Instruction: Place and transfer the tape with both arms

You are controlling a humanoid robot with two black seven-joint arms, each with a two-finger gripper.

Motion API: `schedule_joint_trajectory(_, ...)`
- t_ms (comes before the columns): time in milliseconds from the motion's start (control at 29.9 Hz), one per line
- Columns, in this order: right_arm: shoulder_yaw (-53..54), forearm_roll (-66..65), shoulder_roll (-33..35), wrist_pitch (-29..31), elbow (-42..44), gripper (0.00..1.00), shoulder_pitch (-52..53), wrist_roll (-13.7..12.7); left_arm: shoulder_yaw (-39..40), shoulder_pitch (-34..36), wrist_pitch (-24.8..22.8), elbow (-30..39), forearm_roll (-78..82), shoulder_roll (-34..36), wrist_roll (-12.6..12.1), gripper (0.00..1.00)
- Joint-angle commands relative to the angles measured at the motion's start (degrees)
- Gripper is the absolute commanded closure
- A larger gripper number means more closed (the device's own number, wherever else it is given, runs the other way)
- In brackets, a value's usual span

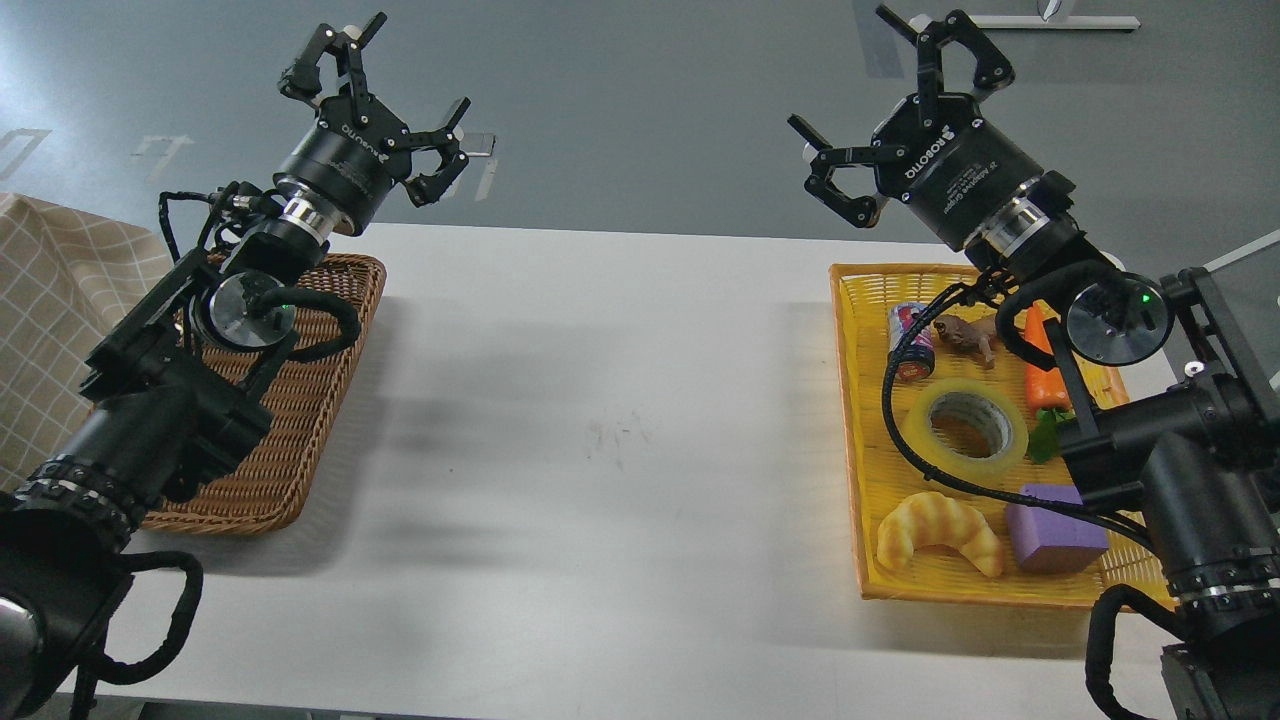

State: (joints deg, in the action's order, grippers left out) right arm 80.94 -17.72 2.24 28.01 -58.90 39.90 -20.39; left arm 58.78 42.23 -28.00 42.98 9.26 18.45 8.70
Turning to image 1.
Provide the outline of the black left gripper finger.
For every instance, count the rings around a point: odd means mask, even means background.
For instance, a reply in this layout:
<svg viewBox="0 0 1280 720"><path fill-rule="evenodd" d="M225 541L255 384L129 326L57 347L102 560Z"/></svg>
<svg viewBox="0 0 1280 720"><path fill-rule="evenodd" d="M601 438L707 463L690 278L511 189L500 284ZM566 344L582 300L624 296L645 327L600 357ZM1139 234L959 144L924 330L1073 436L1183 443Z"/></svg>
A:
<svg viewBox="0 0 1280 720"><path fill-rule="evenodd" d="M323 105L320 63L324 56L332 56L342 86L338 95L329 100L344 97L351 109L367 109L372 95L364 69L364 50L387 20L387 13L379 12L364 27L335 29L321 23L300 54L282 72L278 92L310 108L320 109Z"/></svg>
<svg viewBox="0 0 1280 720"><path fill-rule="evenodd" d="M402 183L410 201L416 208L439 202L467 168L470 159L468 154L461 149L458 124L471 104L470 97L461 97L440 128L424 132L408 132L406 129L402 133L403 142L401 147L403 150L434 151L440 158L433 173L422 173Z"/></svg>

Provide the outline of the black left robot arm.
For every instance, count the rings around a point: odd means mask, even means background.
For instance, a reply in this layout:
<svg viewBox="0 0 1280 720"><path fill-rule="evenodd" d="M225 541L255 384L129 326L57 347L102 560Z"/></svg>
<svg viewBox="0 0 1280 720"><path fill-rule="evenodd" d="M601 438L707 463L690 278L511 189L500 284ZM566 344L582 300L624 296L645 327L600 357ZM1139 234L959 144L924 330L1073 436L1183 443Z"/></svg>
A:
<svg viewBox="0 0 1280 720"><path fill-rule="evenodd" d="M355 306L300 279L330 237L356 237L396 187L425 206L470 158L457 131L415 132L369 87L364 50L385 24L320 24L278 81L314 124L261 190L183 192L207 206L195 247L87 357L84 424L3 493L3 716L44 706L69 676L84 719L99 683L132 685L184 648L204 568L183 551L127 553L150 511L232 474L268 436L264 396L287 363L352 347Z"/></svg>

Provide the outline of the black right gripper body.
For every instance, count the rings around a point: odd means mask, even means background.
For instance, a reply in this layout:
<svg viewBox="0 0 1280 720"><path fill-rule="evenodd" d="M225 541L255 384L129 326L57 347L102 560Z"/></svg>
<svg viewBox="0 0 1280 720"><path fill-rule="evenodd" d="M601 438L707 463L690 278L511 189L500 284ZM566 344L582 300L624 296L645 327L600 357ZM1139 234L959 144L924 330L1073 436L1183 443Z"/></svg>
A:
<svg viewBox="0 0 1280 720"><path fill-rule="evenodd" d="M943 94L931 126L919 123L916 99L899 102L872 133L881 147L901 147L876 170L876 187L897 199L952 251L1044 168L982 114L969 94Z"/></svg>

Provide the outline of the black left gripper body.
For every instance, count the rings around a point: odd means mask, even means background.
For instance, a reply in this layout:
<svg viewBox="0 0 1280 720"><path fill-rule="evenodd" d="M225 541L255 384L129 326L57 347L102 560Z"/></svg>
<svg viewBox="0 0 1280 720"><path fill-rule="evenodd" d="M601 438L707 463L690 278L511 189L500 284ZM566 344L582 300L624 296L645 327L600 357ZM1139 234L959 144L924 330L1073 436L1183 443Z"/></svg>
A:
<svg viewBox="0 0 1280 720"><path fill-rule="evenodd" d="M360 236L412 167L410 131L380 100L361 111L342 92L321 101L315 126L274 173L283 192L307 191L339 213L335 232Z"/></svg>

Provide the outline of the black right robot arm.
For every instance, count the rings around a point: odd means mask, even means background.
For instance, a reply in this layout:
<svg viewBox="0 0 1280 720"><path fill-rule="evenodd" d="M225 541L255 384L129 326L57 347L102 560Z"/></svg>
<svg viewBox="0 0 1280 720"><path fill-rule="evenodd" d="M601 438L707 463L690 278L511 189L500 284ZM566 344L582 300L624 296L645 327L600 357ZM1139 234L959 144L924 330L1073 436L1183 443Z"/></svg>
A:
<svg viewBox="0 0 1280 720"><path fill-rule="evenodd" d="M867 146L837 147L799 115L814 149L806 191L858 228L900 201L978 275L942 290L890 346L881 411L927 480L1115 532L1162 566L1174 609L1132 585L1091 611L1085 688L1130 719L1110 680L1115 621L1132 609L1175 638L1161 675L1181 719L1277 716L1277 396L1222 291L1202 266L1161 281L1117 269L1071 217L1074 183L982 114L1011 61L963 10L877 15L916 54L916 88ZM1062 373L1074 418L1059 447L1079 505L964 480L893 419L909 346L956 304L984 304L1006 348Z"/></svg>

